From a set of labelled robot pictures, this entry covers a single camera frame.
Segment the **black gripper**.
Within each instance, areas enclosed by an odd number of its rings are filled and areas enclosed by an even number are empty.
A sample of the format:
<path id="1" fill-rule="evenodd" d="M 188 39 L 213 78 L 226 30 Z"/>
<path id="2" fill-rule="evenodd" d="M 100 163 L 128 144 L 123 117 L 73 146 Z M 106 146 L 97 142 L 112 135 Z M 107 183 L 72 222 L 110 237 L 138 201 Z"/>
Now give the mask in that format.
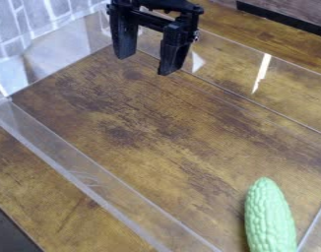
<path id="1" fill-rule="evenodd" d="M 176 12 L 179 16 L 170 23 L 150 12 Z M 191 44 L 199 38 L 199 16 L 203 7 L 188 0 L 111 0 L 107 5 L 110 14 L 114 50 L 118 59 L 130 57 L 136 50 L 138 26 L 162 31 L 160 62 L 158 74 L 167 76 L 178 71 L 184 64 Z"/>

